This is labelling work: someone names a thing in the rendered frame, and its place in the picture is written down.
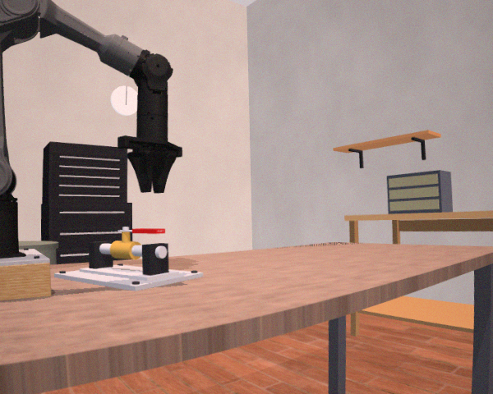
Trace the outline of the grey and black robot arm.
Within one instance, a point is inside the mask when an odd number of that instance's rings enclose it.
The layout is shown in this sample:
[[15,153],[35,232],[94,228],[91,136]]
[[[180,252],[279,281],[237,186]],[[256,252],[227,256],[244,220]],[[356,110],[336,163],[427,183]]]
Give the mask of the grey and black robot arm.
[[138,87],[137,117],[168,118],[167,81],[173,68],[166,57],[150,54],[124,35],[104,35],[52,0],[0,0],[0,259],[26,256],[19,252],[18,198],[12,195],[17,180],[7,149],[2,53],[38,32],[41,39],[59,34],[87,47],[98,53],[102,63],[131,77]]

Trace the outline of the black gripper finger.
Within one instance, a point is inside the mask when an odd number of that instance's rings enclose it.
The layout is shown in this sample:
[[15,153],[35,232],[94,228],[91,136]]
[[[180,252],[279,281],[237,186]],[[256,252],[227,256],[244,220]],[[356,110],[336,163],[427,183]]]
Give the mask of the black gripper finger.
[[154,194],[164,193],[168,174],[176,160],[176,154],[160,152],[157,154],[153,169],[153,191]]
[[156,152],[141,147],[127,153],[127,158],[136,173],[141,193],[151,192],[152,190],[153,168],[156,155]]

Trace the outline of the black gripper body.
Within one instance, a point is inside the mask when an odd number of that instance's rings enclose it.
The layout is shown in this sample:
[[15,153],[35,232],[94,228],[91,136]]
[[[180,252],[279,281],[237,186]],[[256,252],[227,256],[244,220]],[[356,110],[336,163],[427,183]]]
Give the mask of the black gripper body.
[[138,147],[157,154],[163,151],[176,154],[176,158],[182,157],[182,147],[168,142],[168,119],[164,116],[140,116],[136,119],[136,137],[124,135],[117,138],[118,149],[136,150]]

